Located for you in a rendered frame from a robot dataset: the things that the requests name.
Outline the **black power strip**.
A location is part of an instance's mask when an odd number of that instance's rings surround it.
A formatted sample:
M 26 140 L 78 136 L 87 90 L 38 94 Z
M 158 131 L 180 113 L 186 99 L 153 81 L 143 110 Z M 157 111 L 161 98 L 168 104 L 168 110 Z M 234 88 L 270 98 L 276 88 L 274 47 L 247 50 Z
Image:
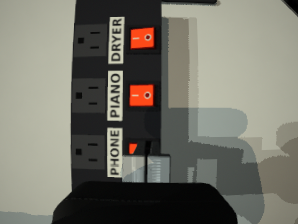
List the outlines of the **black power strip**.
M 162 1 L 76 0 L 71 77 L 72 191 L 122 182 L 138 141 L 161 150 Z

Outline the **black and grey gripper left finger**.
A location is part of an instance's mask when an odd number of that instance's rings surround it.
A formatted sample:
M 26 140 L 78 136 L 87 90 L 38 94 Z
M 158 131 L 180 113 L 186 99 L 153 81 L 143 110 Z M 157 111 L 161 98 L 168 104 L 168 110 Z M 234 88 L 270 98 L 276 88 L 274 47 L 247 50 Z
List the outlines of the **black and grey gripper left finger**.
M 148 141 L 138 141 L 133 153 L 122 156 L 122 182 L 147 182 Z M 145 154 L 146 155 L 145 155 Z

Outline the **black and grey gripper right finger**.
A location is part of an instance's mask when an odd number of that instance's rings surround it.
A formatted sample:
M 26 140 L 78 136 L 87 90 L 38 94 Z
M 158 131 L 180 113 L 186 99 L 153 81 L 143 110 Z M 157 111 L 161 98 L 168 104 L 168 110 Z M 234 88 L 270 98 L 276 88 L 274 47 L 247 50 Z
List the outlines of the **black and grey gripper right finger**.
M 170 176 L 171 156 L 161 154 L 159 141 L 149 141 L 147 183 L 170 183 Z

